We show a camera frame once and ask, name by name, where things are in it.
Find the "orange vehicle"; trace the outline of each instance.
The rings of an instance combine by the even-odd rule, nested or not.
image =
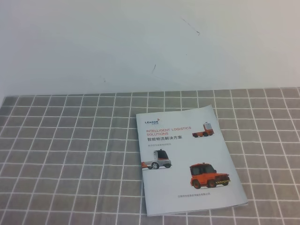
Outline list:
[[[202,163],[190,166],[192,179],[191,186],[215,188],[218,184],[228,185],[230,179],[227,173],[217,173],[211,164]]]
[[[214,130],[211,127],[211,124],[208,122],[205,122],[203,124],[204,127],[204,131],[202,132],[197,132],[197,133],[193,133],[193,137],[207,137],[207,136],[211,136],[214,134]]]

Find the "white wall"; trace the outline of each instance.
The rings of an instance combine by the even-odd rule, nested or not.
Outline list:
[[[299,7],[297,0],[0,1],[0,94],[300,86]]]

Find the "grid pattern fabric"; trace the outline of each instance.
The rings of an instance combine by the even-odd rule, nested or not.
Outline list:
[[[212,105],[246,206],[147,217],[135,115]],[[1,225],[299,225],[297,88],[6,97]]]

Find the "leador logo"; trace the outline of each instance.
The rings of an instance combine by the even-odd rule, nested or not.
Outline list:
[[[149,123],[149,124],[158,124],[158,122],[160,121],[160,119],[154,120],[154,121],[145,121],[145,123]]]

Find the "booklet cover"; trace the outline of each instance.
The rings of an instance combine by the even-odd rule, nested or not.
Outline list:
[[[136,122],[148,216],[248,202],[211,105]]]

